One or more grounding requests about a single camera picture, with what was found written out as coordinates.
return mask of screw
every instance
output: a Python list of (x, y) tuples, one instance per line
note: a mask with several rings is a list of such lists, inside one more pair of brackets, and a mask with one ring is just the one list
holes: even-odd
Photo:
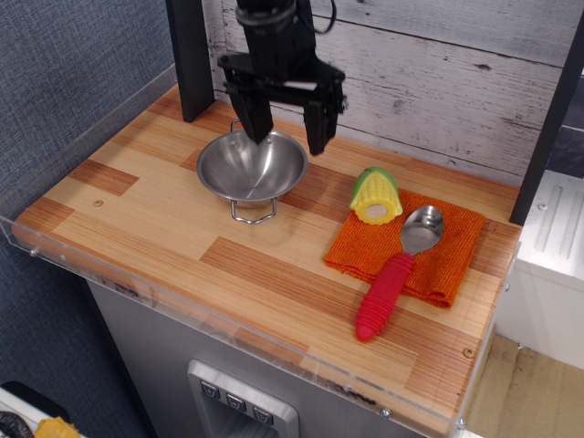
[(471, 359), (475, 356), (475, 351), (470, 347), (466, 347), (463, 349), (463, 354), (466, 358)]

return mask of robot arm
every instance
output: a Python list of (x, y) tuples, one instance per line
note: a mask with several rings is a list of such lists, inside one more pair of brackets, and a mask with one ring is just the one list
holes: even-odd
[[(332, 28), (336, 15), (333, 4)], [(316, 55), (309, 0), (237, 0), (249, 53), (223, 56), (226, 86), (245, 133), (262, 141), (274, 127), (270, 101), (303, 107), (310, 153), (322, 153), (346, 108), (345, 74)], [(313, 84), (313, 89), (287, 83)]]

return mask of button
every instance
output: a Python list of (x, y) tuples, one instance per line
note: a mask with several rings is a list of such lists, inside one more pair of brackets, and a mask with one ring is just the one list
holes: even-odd
[(262, 411), (261, 409), (258, 409), (256, 406), (254, 406), (254, 417), (259, 422), (267, 424), (268, 426), (274, 424), (274, 417), (272, 417), (272, 414), (266, 411)]
[(214, 399), (219, 398), (219, 389), (214, 387), (211, 383), (207, 383), (206, 381), (201, 381), (201, 389), (209, 397), (212, 397)]
[(227, 404), (240, 412), (245, 412), (245, 401), (238, 399), (232, 394), (227, 394)]

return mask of spoon head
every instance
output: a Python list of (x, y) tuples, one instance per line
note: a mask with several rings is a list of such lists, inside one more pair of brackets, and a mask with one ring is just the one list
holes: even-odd
[(410, 214), (401, 230), (403, 251), (416, 255), (432, 248), (440, 241), (444, 230), (444, 219), (440, 210), (425, 205)]

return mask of wooden floor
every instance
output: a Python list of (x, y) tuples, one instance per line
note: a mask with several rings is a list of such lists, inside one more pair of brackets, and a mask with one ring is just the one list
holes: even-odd
[(584, 436), (584, 370), (495, 336), (466, 419), (484, 438)]

